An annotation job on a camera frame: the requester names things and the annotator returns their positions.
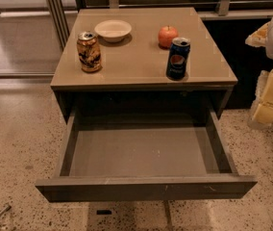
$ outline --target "brown can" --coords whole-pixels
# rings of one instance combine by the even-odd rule
[[[100,47],[96,34],[92,32],[79,34],[77,49],[84,72],[95,72],[102,68]]]

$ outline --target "can lid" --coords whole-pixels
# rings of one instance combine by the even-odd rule
[[[81,34],[78,35],[78,39],[84,40],[84,41],[94,39],[95,37],[96,37],[96,34],[90,31],[82,32]]]
[[[190,45],[190,39],[189,38],[174,38],[173,43],[180,47],[187,47]]]

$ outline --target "terrazzo floor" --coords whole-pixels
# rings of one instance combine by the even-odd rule
[[[23,23],[38,44],[26,43]],[[36,23],[40,29],[32,28]],[[61,52],[50,32],[48,16],[0,18],[0,70],[54,70]],[[29,57],[37,58],[35,65],[19,59],[23,47],[14,47],[19,40]],[[38,51],[50,54],[38,57]],[[52,177],[59,159],[65,123],[57,101],[48,80],[0,80],[0,211],[12,206],[0,218],[0,230],[273,230],[273,125],[251,130],[248,115],[248,110],[226,110],[220,124],[238,172],[256,175],[258,184],[238,200],[169,201],[170,222],[160,201],[49,203],[35,182]],[[98,210],[112,213],[97,215]]]

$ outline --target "apple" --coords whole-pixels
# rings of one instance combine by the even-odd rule
[[[159,45],[163,48],[170,48],[172,40],[178,36],[177,29],[173,26],[161,27],[158,33]]]

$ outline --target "soda can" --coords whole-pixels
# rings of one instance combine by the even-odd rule
[[[186,75],[186,62],[190,52],[190,40],[174,38],[169,49],[166,76],[172,80],[183,79]]]
[[[84,72],[95,72],[102,68],[98,37],[92,32],[78,35],[77,49]]]

